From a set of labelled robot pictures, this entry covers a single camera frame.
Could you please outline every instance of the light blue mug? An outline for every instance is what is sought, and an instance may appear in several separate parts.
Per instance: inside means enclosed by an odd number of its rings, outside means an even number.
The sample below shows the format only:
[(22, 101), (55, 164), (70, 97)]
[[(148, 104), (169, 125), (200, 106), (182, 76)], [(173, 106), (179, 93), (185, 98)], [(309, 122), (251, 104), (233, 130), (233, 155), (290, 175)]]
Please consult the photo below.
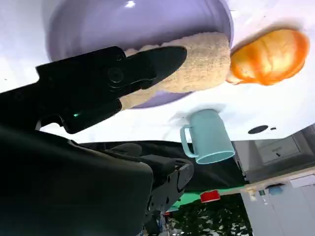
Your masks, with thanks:
[[(188, 117), (189, 124), (181, 128), (181, 141), (185, 154), (196, 158), (198, 164), (223, 161), (235, 155), (223, 120), (215, 110), (202, 110)], [(185, 130), (191, 136), (193, 152), (188, 147)]]

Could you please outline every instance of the black cloth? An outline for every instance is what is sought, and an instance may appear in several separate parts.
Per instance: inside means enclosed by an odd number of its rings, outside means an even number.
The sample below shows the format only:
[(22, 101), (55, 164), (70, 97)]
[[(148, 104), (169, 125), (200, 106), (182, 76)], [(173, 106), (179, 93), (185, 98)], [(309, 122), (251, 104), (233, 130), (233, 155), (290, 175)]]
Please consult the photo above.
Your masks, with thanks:
[(84, 144), (84, 146), (91, 149), (101, 150), (113, 149), (118, 145), (126, 143), (140, 145), (142, 147), (141, 156), (153, 154), (170, 158), (188, 159), (193, 162), (194, 175), (185, 187), (185, 192), (228, 189), (244, 186), (247, 183), (244, 180), (242, 171), (239, 169), (233, 158), (213, 164), (199, 165), (196, 163), (195, 159), (185, 155), (181, 143), (167, 141), (130, 141)]

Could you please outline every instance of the green mat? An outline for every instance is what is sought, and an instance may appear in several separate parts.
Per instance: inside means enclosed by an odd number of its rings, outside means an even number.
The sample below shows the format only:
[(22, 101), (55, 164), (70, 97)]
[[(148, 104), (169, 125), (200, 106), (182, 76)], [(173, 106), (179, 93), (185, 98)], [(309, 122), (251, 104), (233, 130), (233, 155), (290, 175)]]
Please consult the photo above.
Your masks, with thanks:
[[(235, 189), (240, 189), (243, 186), (237, 187), (237, 188), (228, 188), (228, 189), (218, 189), (219, 194), (222, 194), (224, 192), (228, 192)], [(184, 193), (183, 196), (180, 198), (180, 201), (177, 201), (173, 206), (174, 207), (180, 207), (181, 205), (186, 205), (188, 203), (192, 203), (196, 200), (200, 199), (200, 194), (203, 192), (195, 192), (195, 193)]]

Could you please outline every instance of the orange object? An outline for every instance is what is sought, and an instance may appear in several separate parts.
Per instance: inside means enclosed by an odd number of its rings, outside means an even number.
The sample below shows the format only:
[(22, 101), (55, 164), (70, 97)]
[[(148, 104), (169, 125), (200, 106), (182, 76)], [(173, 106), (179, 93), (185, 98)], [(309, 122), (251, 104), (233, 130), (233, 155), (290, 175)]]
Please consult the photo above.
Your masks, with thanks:
[(310, 49), (307, 36), (291, 29), (270, 32), (231, 57), (233, 84), (273, 85), (298, 73)]

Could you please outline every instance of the beige sponge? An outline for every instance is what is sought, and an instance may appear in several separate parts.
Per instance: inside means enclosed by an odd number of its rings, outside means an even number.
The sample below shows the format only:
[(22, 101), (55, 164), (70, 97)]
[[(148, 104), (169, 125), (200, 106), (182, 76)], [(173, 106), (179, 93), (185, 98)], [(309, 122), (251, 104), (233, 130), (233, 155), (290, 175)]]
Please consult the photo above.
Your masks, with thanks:
[[(190, 92), (210, 89), (222, 84), (230, 68), (230, 49), (227, 37), (222, 33), (206, 32), (177, 39), (162, 46), (183, 46), (187, 59), (171, 76), (146, 90), (139, 90), (120, 99), (123, 109), (146, 102), (159, 91)], [(157, 48), (147, 45), (139, 51)], [(137, 51), (128, 49), (127, 56)]]

